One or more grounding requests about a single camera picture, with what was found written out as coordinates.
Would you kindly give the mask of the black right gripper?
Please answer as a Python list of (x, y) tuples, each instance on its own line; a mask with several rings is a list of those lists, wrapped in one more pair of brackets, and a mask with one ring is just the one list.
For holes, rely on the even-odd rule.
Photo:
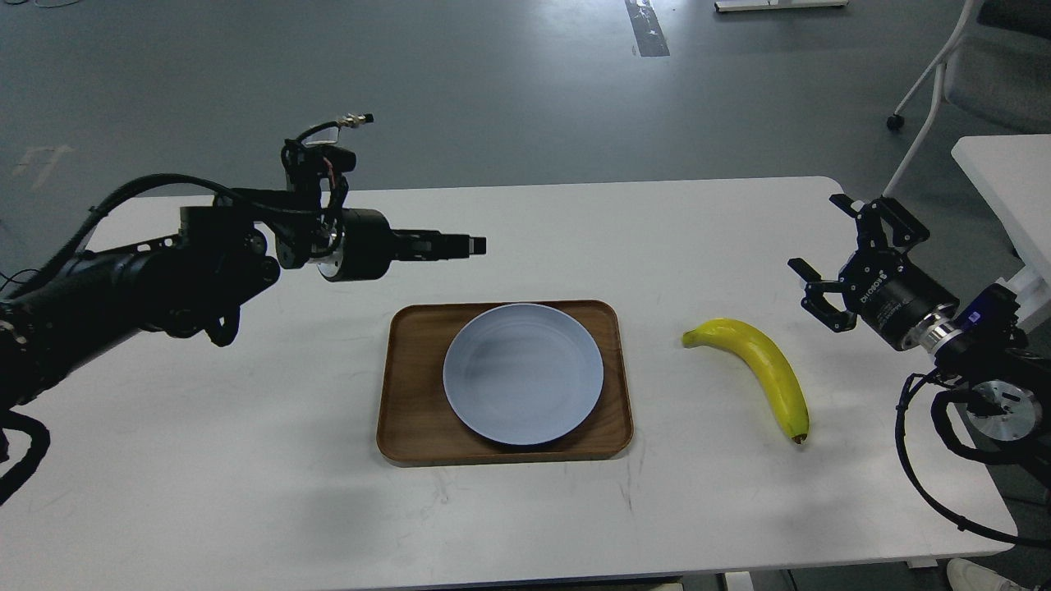
[[(950, 315), (960, 306), (956, 295), (907, 258), (930, 239), (928, 227), (897, 199), (863, 202), (834, 193), (829, 201), (856, 223), (856, 251), (841, 269), (841, 280), (823, 279), (803, 258), (787, 261), (802, 280), (801, 307), (831, 332), (856, 329), (859, 314), (894, 350), (916, 347), (925, 318)], [(833, 306), (829, 293), (843, 295), (847, 308)]]

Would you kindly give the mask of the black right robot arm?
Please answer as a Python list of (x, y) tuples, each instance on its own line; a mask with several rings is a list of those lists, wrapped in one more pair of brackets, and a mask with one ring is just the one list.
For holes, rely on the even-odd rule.
[(833, 332), (862, 321), (897, 351), (924, 349), (949, 381), (931, 409), (946, 447), (987, 466), (1018, 466), (1048, 485), (1049, 361), (1027, 348), (1017, 295), (992, 284), (961, 307), (910, 261), (930, 232), (897, 199), (830, 201), (856, 222), (856, 251), (833, 279), (789, 259), (804, 283), (802, 308)]

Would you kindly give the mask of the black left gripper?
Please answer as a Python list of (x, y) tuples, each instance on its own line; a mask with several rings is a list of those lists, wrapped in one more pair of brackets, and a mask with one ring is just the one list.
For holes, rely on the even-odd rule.
[(320, 259), (320, 276), (331, 283), (378, 280), (392, 259), (431, 262), (487, 254), (485, 236), (441, 231), (395, 231), (378, 210), (345, 208), (339, 218), (339, 241), (333, 254)]

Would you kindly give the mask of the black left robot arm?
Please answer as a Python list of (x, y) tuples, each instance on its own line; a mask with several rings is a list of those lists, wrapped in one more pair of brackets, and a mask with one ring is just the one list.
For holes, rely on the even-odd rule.
[[(284, 270), (316, 264), (333, 283), (371, 281), (395, 261), (485, 254), (482, 236), (394, 229), (374, 209), (345, 205), (357, 157), (338, 145), (339, 133), (372, 122), (371, 113), (350, 113), (286, 139), (279, 151), (285, 190), (230, 188), (184, 174), (136, 178), (91, 207), (71, 239), (16, 284), (2, 299), (2, 431), (25, 434), (29, 449), (2, 475), (3, 501), (38, 470), (50, 446), (48, 428), (16, 407), (136, 333), (202, 332), (228, 346), (241, 307)], [(95, 229), (117, 207), (169, 185), (205, 188), (213, 202), (181, 207), (171, 236), (90, 249)]]

